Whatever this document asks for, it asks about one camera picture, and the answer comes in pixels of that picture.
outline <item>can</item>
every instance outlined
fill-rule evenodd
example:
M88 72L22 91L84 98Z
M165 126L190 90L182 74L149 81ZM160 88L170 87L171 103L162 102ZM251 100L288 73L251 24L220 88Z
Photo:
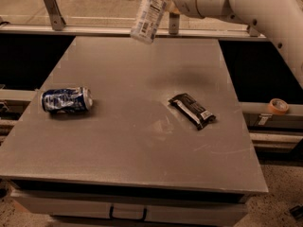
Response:
M49 113L83 113L93 106L90 90L86 87L50 89L41 95L41 105Z

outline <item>desk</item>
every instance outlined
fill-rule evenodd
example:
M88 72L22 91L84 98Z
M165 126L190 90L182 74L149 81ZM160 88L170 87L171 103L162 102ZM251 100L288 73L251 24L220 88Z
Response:
M42 110L42 91L72 86L91 89L89 113ZM180 93L217 122L197 131L168 104ZM108 218L116 200L145 206L146 222L232 225L245 214L243 197L268 191L221 49L209 39L159 38L146 45L76 37L0 148L0 161L0 176L20 187L16 200L58 216ZM62 198L68 210L59 210ZM84 199L96 208L71 210L71 202Z

